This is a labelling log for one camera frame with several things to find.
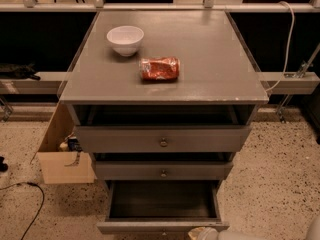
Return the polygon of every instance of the drawer front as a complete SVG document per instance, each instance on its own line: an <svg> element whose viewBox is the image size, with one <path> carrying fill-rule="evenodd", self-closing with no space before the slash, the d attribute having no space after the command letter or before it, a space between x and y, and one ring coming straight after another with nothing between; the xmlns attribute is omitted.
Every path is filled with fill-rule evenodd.
<svg viewBox="0 0 320 240"><path fill-rule="evenodd" d="M192 129L189 127L90 127L75 134L85 152L238 152L247 139L248 126Z"/></svg>
<svg viewBox="0 0 320 240"><path fill-rule="evenodd" d="M224 180L232 162L96 162L99 180Z"/></svg>
<svg viewBox="0 0 320 240"><path fill-rule="evenodd" d="M104 234L228 228L221 222L216 181L112 181Z"/></svg>

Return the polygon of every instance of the drawer knob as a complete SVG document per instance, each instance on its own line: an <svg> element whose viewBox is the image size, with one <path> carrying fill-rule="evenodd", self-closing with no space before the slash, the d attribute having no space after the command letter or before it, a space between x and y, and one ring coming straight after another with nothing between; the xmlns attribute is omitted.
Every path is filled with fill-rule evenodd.
<svg viewBox="0 0 320 240"><path fill-rule="evenodd" d="M165 148L166 146L168 146L168 142L166 138L162 138L160 141L160 146Z"/></svg>
<svg viewBox="0 0 320 240"><path fill-rule="evenodd" d="M167 177L167 172L166 172L166 170L162 170L162 172L161 172L161 177L162 177L162 178Z"/></svg>

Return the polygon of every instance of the power cord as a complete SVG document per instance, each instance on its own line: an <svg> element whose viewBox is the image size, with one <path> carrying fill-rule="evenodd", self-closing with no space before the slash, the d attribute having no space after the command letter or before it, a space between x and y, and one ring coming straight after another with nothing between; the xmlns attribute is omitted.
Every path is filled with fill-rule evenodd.
<svg viewBox="0 0 320 240"><path fill-rule="evenodd" d="M1 191L1 190L9 189L9 188L14 187L14 186L21 186L22 184L26 184L26 185L29 185L29 186L31 186L31 187L36 187L36 188L40 189L40 191L41 191L41 193L42 193L42 201L41 201L40 207L39 207L36 215L34 216L33 220L32 220L31 223L29 224L28 228L25 230L24 234L22 235L21 240L24 239L24 237L25 237L26 234L28 233L29 229L31 228L32 224L34 223L34 221L35 221L36 218L38 217L38 215L39 215L39 213L40 213L40 211L41 211L41 209L42 209L42 207L43 207L44 197L45 197L43 189L42 189L37 183L33 183L33 182L19 182L19 183L15 183L15 184L9 185L9 186L7 186L7 187L5 187L5 188L0 188L0 191Z"/></svg>
<svg viewBox="0 0 320 240"><path fill-rule="evenodd" d="M287 64L288 64L290 43L291 43L291 35L292 35L293 26L294 26L294 22L295 22L295 16L294 16L294 12L293 12L293 9L290 6L290 4L288 4L287 2L284 2L284 1L279 2L279 4L289 8L289 10L291 12L291 18L292 18L291 27L290 27L290 31L289 31L289 35L288 35L287 47L286 47L286 57L285 57L285 62L284 62L283 70L282 70L282 73L284 74L286 72L286 68L287 68ZM280 83L280 81L281 81L281 79L279 79L273 86L271 86L270 88L266 89L266 92L269 92L273 88L275 88Z"/></svg>

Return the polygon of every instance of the bowl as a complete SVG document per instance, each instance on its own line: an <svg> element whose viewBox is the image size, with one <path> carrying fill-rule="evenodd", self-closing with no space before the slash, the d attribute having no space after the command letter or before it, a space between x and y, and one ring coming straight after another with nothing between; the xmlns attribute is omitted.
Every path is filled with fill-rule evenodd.
<svg viewBox="0 0 320 240"><path fill-rule="evenodd" d="M107 34L112 49L125 57L132 56L139 50L143 37L142 29L134 26L116 27Z"/></svg>

